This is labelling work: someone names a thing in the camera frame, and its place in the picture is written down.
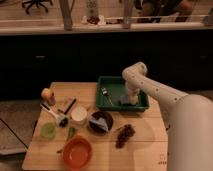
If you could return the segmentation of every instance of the green tray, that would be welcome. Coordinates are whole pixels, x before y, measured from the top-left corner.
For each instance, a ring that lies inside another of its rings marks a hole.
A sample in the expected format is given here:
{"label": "green tray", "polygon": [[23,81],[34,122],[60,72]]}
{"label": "green tray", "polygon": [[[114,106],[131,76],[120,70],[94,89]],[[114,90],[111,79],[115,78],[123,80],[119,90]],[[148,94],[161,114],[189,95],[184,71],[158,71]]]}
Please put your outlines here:
{"label": "green tray", "polygon": [[[101,87],[105,87],[113,106],[108,99],[103,96]],[[122,106],[119,104],[121,95],[125,94],[125,80],[117,76],[100,76],[98,79],[98,88],[96,94],[96,106],[100,110],[108,111],[140,111],[143,112],[149,108],[147,95],[140,91],[138,95],[138,104],[134,106]]]}

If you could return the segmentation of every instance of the yellow object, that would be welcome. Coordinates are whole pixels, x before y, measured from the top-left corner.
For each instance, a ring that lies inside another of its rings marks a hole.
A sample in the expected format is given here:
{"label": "yellow object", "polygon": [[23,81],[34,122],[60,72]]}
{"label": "yellow object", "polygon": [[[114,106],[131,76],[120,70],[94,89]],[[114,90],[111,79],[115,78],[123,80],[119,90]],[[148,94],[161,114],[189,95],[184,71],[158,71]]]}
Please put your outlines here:
{"label": "yellow object", "polygon": [[41,92],[41,97],[44,99],[44,101],[47,102],[49,106],[54,106],[56,101],[55,101],[55,96],[54,92],[49,89],[49,88],[44,88]]}

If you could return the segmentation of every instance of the orange bowl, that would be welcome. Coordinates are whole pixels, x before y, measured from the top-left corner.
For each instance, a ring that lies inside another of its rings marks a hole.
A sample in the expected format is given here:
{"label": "orange bowl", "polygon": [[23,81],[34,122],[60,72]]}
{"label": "orange bowl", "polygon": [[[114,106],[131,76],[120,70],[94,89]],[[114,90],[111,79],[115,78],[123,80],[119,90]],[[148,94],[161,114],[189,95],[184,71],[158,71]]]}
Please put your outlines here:
{"label": "orange bowl", "polygon": [[92,156],[91,144],[81,136],[70,139],[62,151],[62,160],[69,170],[84,168]]}

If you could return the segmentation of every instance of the white cup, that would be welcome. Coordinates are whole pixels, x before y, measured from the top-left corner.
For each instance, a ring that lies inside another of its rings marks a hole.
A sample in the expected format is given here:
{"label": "white cup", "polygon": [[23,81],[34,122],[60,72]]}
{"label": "white cup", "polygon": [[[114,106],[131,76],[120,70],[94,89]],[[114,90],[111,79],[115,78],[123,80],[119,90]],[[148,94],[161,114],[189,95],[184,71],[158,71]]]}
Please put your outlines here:
{"label": "white cup", "polygon": [[85,107],[77,106],[71,112],[71,121],[78,125],[83,125],[87,120],[87,110]]}

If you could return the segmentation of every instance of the dried fruit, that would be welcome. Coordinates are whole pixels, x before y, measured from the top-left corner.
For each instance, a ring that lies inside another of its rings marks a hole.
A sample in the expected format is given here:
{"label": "dried fruit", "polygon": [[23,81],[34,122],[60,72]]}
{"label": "dried fruit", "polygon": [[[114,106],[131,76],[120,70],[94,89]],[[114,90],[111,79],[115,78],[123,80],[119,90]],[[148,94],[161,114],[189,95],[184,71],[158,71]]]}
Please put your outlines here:
{"label": "dried fruit", "polygon": [[98,17],[90,17],[89,19],[87,19],[87,22],[90,24],[98,24],[99,21],[100,19]]}
{"label": "dried fruit", "polygon": [[118,134],[116,148],[122,148],[125,143],[135,134],[135,130],[131,124],[124,125]]}

